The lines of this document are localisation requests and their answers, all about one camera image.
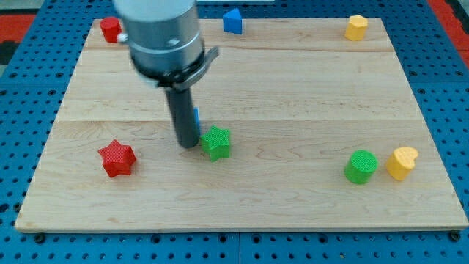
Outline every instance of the red star block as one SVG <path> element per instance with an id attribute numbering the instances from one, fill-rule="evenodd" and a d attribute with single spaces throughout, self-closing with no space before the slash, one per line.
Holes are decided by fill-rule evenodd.
<path id="1" fill-rule="evenodd" d="M 137 160 L 132 148 L 120 144 L 116 139 L 109 146 L 98 150 L 103 157 L 103 167 L 109 177 L 130 175 L 132 164 Z"/>

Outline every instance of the blue pegboard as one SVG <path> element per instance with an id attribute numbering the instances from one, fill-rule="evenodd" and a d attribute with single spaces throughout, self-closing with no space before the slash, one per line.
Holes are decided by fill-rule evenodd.
<path id="1" fill-rule="evenodd" d="M 201 18 L 382 18 L 461 203 L 469 208 L 469 72 L 425 1 L 199 5 Z M 40 235 L 13 224 L 93 19 L 111 0 L 47 0 L 0 78 L 0 263 L 468 263 L 469 233 Z"/>

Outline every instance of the green star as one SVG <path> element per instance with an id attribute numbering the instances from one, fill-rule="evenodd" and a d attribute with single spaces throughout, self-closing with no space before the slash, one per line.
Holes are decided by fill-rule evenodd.
<path id="1" fill-rule="evenodd" d="M 200 139 L 202 150 L 210 155 L 210 161 L 229 158 L 229 129 L 220 129 L 213 125 Z"/>

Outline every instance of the wooden plank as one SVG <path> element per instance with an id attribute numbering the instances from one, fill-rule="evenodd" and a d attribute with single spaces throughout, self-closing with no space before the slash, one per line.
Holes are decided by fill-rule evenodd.
<path id="1" fill-rule="evenodd" d="M 193 88 L 194 102 L 202 131 L 216 124 L 232 132 L 232 157 L 215 163 L 200 146 L 177 145 L 162 91 L 135 75 L 126 49 L 103 45 L 95 22 L 16 227 L 343 232 L 468 226 L 381 21 L 371 19 L 358 43 L 342 37 L 345 21 L 255 20 L 248 25 L 256 33 L 243 36 L 224 34 L 220 21 L 202 21 L 207 45 L 219 45 L 221 56 Z M 268 31 L 275 32 L 271 41 Z M 308 34 L 307 41 L 296 37 Z M 133 147 L 132 176 L 109 179 L 100 165 L 97 149 L 112 139 Z M 383 164 L 406 145 L 420 156 L 400 183 Z M 371 150 L 381 163 L 364 186 L 342 171 L 357 149 Z"/>

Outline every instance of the wooden board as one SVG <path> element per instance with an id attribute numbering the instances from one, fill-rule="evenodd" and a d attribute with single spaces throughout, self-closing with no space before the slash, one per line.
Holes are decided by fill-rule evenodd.
<path id="1" fill-rule="evenodd" d="M 202 131 L 232 132 L 232 157 L 210 163 L 177 145 L 162 90 L 128 50 L 86 41 L 16 221 L 21 232 L 315 232 L 457 230 L 468 226 L 380 19 L 345 40 L 346 19 L 247 20 L 242 36 L 202 20 L 221 55 L 193 87 Z M 109 179 L 97 150 L 133 147 L 130 177 Z M 383 164 L 420 156 L 404 182 Z M 357 186 L 358 149 L 380 167 Z"/>

